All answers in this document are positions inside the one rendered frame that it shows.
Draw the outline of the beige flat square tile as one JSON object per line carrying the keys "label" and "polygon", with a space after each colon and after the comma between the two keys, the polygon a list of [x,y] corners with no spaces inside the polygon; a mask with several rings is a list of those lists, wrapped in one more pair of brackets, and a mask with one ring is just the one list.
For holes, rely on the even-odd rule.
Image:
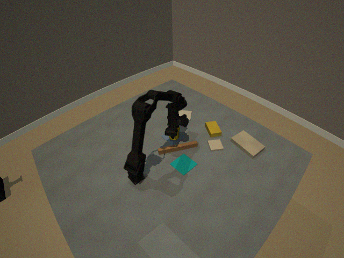
{"label": "beige flat square tile", "polygon": [[224,150],[220,140],[207,141],[211,151]]}

